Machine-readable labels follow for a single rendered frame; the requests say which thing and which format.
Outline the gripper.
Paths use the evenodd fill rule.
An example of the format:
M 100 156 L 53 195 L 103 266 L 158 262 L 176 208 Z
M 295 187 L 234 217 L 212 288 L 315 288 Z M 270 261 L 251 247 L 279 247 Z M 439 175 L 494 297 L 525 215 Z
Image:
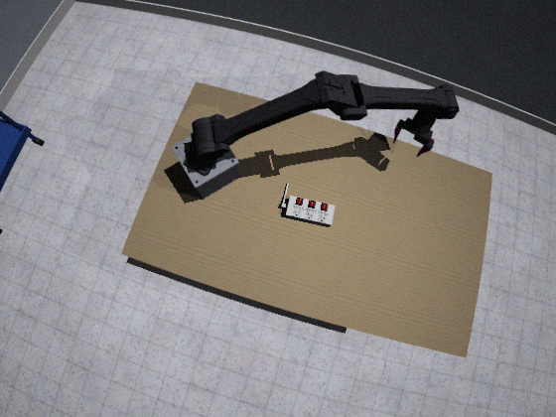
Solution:
M 428 129 L 430 128 L 430 126 L 432 125 L 432 123 L 434 121 L 433 122 L 423 121 L 423 118 L 421 116 L 419 116 L 419 113 L 416 116 L 416 118 L 414 119 L 412 124 L 410 124 L 411 121 L 412 121 L 412 119 L 410 119 L 410 118 L 407 118 L 406 121 L 404 121 L 402 119 L 400 119 L 398 121 L 398 124 L 396 125 L 396 127 L 394 129 L 393 144 L 396 141 L 401 129 L 405 129 L 405 130 L 411 132 L 412 134 L 415 135 L 414 140 L 423 144 L 423 147 L 421 148 L 421 150 L 417 154 L 417 157 L 418 157 L 421 154 L 423 154 L 425 152 L 428 152 L 433 148 L 434 139 L 431 138 L 432 134 L 433 134 L 433 131 L 429 130 L 428 133 L 427 133 L 427 131 L 428 131 Z M 425 147 L 425 149 L 424 149 L 424 147 Z

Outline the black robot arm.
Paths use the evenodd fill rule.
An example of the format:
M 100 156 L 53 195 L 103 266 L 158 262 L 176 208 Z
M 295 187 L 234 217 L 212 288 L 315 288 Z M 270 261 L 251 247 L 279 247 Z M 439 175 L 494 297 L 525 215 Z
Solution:
M 225 119 L 215 114 L 195 120 L 191 151 L 184 160 L 185 165 L 207 176 L 217 158 L 229 152 L 229 145 L 238 139 L 318 109 L 328 108 L 343 121 L 360 120 L 367 115 L 367 109 L 418 110 L 414 117 L 419 113 L 425 122 L 436 121 L 437 116 L 447 116 L 437 119 L 453 119 L 459 112 L 454 90 L 451 86 L 443 86 L 446 84 L 432 89 L 371 86 L 359 82 L 357 75 L 324 70 L 315 73 L 315 77 L 292 92 L 233 117 Z

